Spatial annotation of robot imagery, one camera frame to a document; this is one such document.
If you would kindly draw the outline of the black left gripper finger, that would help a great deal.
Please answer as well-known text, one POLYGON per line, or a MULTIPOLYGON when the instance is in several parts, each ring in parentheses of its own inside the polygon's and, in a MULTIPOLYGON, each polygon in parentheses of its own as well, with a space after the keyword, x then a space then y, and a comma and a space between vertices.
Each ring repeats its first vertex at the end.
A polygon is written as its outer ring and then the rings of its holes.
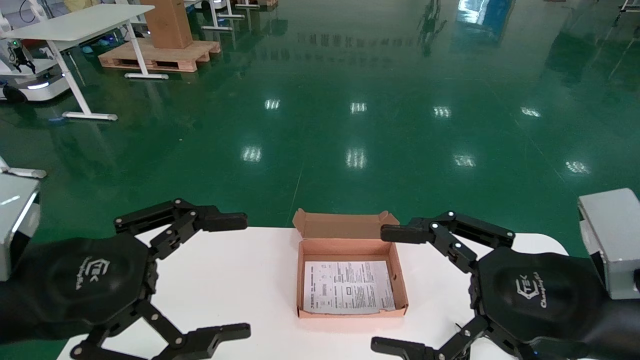
POLYGON ((193 205, 177 198, 140 209, 114 219, 118 234, 138 235, 165 227, 150 241, 150 259, 164 260, 199 231, 245 230, 249 218, 244 212, 222 213, 215 205, 193 205))

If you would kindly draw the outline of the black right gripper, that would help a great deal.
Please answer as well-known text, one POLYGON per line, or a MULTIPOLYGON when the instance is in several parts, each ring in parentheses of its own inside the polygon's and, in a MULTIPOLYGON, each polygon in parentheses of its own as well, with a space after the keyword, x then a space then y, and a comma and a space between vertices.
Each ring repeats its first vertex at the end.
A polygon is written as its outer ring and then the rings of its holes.
POLYGON ((477 262, 471 307, 516 358, 619 358, 613 301, 589 260, 497 248, 477 262))

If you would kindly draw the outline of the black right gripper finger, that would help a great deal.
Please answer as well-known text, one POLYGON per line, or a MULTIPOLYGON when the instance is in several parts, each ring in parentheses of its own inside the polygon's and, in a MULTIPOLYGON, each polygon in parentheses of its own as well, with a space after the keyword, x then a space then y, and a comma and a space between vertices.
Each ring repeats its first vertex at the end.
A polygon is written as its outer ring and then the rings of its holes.
POLYGON ((515 233, 452 210, 434 218, 412 218, 406 225, 381 226, 384 242, 430 244, 463 273, 476 273, 478 256, 459 238, 490 249, 512 248, 515 233))
POLYGON ((371 350, 375 353, 398 356, 403 360, 461 360, 471 344, 483 337, 487 337, 500 349, 519 360, 531 358, 529 345, 509 335, 486 316, 473 317, 438 349, 425 346, 421 342, 376 336, 371 339, 371 350))

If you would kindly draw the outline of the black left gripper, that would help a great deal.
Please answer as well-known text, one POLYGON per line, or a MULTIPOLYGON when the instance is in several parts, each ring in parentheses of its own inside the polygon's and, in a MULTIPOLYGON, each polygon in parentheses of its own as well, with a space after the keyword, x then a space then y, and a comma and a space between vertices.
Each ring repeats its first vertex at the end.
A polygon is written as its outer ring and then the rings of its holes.
POLYGON ((20 336, 63 340, 87 334, 73 360, 136 360, 103 348, 142 317, 166 342, 155 360, 210 360, 222 342, 247 339, 248 323, 181 333, 149 299, 158 280, 150 248, 134 235, 40 244, 20 260, 20 336))

